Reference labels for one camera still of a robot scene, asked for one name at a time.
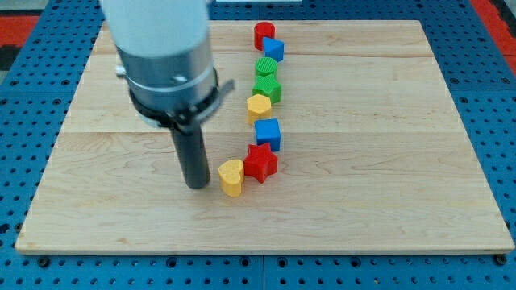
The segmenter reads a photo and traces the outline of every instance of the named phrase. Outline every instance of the plastic block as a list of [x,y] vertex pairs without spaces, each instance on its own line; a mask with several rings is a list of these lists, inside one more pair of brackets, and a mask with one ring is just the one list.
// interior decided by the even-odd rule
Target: plastic block
[[272,57],[275,61],[283,60],[285,43],[281,40],[264,37],[264,56]]
[[254,124],[256,120],[271,118],[272,115],[271,99],[260,94],[256,94],[248,99],[249,125]]
[[255,25],[255,48],[259,51],[264,50],[264,37],[274,38],[276,28],[270,22],[260,22]]
[[255,62],[255,75],[265,77],[268,75],[276,76],[277,62],[272,57],[261,57]]
[[238,197],[242,193],[243,162],[240,159],[231,159],[218,167],[220,188],[230,197]]
[[264,183],[267,176],[277,172],[277,156],[271,152],[271,145],[249,144],[249,154],[243,160],[245,176],[255,177],[260,183]]
[[276,118],[257,120],[255,122],[256,144],[271,144],[271,150],[278,152],[281,146],[280,123]]
[[275,104],[281,101],[281,84],[276,81],[274,75],[265,77],[256,77],[255,86],[252,88],[252,94],[261,94],[271,99],[271,103]]

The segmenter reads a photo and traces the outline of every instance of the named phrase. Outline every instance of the red cylinder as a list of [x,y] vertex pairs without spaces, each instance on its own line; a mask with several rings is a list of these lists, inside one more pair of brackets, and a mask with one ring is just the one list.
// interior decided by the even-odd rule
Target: red cylinder
[[264,37],[274,38],[276,28],[269,22],[260,22],[255,25],[255,48],[264,50]]

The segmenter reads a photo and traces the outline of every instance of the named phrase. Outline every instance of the blue pegboard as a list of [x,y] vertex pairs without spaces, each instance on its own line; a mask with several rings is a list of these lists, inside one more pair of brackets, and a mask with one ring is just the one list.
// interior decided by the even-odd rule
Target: blue pegboard
[[[466,1],[305,0],[217,5],[212,19],[417,19],[516,234],[516,80]],[[516,288],[516,255],[384,257],[22,256],[34,197],[102,24],[95,0],[51,0],[0,86],[0,288]]]

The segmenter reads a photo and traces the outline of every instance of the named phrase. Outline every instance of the red star block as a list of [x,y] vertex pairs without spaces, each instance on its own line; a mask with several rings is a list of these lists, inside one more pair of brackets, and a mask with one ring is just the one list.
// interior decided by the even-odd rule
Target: red star block
[[243,160],[243,174],[253,176],[260,183],[264,183],[267,176],[276,173],[277,156],[271,152],[271,144],[249,144],[249,154]]

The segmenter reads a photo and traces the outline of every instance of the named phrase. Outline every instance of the wooden board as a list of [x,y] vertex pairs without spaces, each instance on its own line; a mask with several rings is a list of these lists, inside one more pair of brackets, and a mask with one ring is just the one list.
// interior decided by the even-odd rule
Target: wooden board
[[212,23],[236,90],[204,126],[212,181],[188,189],[142,123],[102,29],[16,248],[63,255],[413,255],[514,248],[419,22],[275,22],[278,173],[239,198],[217,167],[253,140],[251,22]]

